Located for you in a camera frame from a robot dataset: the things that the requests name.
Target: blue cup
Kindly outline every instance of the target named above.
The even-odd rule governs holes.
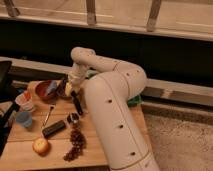
[[[15,121],[24,127],[30,127],[32,125],[32,116],[29,111],[18,112],[15,116]]]

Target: black object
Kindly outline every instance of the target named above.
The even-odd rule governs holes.
[[[86,148],[86,138],[83,133],[76,128],[71,131],[70,141],[72,148],[63,157],[65,161],[72,161],[83,154],[83,149]]]
[[[76,123],[78,123],[78,121],[79,121],[79,116],[77,113],[71,113],[67,116],[67,122],[69,124],[72,124],[72,123],[76,124]]]
[[[76,46],[87,47],[101,56],[140,65],[148,78],[213,87],[212,41],[8,19],[0,19],[0,33],[0,56],[26,56],[32,61],[71,66],[70,50]],[[37,72],[32,75],[26,68],[25,72],[23,69],[21,71],[28,80],[40,80],[41,77],[43,80],[44,77],[50,79],[50,74],[47,76]],[[14,67],[11,74],[20,78],[20,73],[14,71]]]
[[[79,115],[83,115],[83,110],[81,108],[81,104],[80,104],[80,102],[79,102],[79,100],[77,98],[77,94],[76,94],[75,91],[71,92],[71,97],[72,97],[72,101],[73,101],[73,103],[75,105],[75,108],[76,108],[78,114]]]
[[[0,102],[12,101],[12,105],[0,118],[0,155],[10,132],[10,127],[5,127],[13,110],[18,111],[19,106],[14,102],[18,91],[11,85],[12,80],[9,78],[8,72],[12,65],[11,61],[0,62]]]
[[[64,128],[66,128],[66,124],[64,123],[63,120],[60,120],[60,121],[50,125],[49,127],[44,128],[42,130],[42,133],[45,138],[48,138]]]
[[[60,82],[60,86],[61,86],[62,90],[65,90],[67,81],[68,81],[68,78],[66,75],[64,77],[62,77],[61,82]]]

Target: pink cup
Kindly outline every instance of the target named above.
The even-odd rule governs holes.
[[[18,104],[23,110],[33,112],[35,110],[35,105],[32,101],[32,96],[26,99],[24,93],[18,95],[15,99],[16,104]]]

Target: food item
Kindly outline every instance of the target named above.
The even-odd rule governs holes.
[[[66,86],[65,86],[65,94],[67,97],[70,97],[71,96],[71,92],[72,92],[72,85],[67,82],[66,83]]]
[[[46,153],[49,147],[49,142],[45,138],[37,138],[33,142],[33,150],[40,155]]]
[[[64,156],[65,161],[76,159],[79,155],[82,155],[83,149],[86,147],[86,139],[81,131],[77,129],[71,131],[70,141],[72,142],[73,146]]]
[[[51,135],[57,133],[58,131],[60,131],[64,128],[66,128],[66,124],[64,123],[63,120],[60,120],[60,121],[50,125],[49,127],[44,128],[42,130],[42,133],[43,133],[45,138],[48,138]]]

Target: bunch of grapes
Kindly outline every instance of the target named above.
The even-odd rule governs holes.
[[[71,150],[64,156],[65,161],[76,159],[79,155],[82,155],[83,149],[86,147],[86,139],[78,129],[71,131],[70,141],[73,146]]]

